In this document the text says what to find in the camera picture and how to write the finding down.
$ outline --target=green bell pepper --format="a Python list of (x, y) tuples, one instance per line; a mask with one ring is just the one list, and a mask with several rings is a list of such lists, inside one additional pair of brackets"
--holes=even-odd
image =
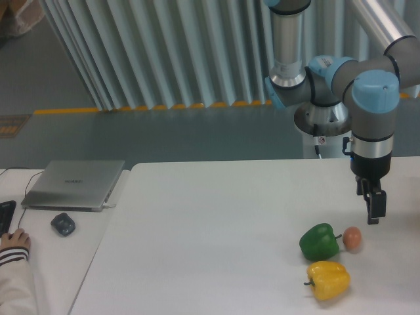
[(304, 257), (309, 261), (324, 261), (338, 254), (340, 247), (337, 244), (337, 238), (340, 237), (341, 234), (334, 236), (331, 225), (321, 223), (302, 236), (299, 246)]

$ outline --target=white table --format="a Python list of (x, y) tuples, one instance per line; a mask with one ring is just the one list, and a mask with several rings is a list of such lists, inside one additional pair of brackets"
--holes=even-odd
[[(136, 165), (72, 315), (418, 314), (420, 158), (392, 160), (377, 226), (349, 163)], [(358, 226), (364, 247), (334, 258), (350, 289), (319, 303), (303, 285), (299, 239), (321, 222), (336, 234)]]
[[(25, 187), (31, 176), (38, 172), (40, 170), (9, 170), (0, 176), (0, 202), (17, 202), (11, 232), (16, 230), (23, 213), (20, 203)], [(109, 203), (117, 203), (129, 173), (124, 171), (121, 174)], [(33, 178), (28, 191), (38, 176)], [(40, 315), (68, 314), (114, 209), (104, 209), (100, 213), (68, 212), (76, 229), (65, 238), (50, 225), (52, 219), (62, 212), (26, 210), (20, 224), (31, 237), (30, 265)]]

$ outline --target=laptop logo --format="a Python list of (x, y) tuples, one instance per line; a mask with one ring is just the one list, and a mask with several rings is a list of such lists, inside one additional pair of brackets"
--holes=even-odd
[(80, 184), (83, 182), (81, 179), (66, 179), (64, 182), (67, 182), (69, 184)]

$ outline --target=black keyboard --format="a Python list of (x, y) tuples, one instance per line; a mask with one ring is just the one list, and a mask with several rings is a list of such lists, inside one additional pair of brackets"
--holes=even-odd
[(0, 203), (0, 237), (9, 232), (16, 202), (14, 200)]

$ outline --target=yellow bell pepper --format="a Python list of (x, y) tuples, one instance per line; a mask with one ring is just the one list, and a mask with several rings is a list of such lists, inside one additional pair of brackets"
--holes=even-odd
[(346, 268), (334, 261), (318, 261), (307, 269), (309, 285), (318, 300), (331, 299), (346, 291), (350, 284), (350, 274)]

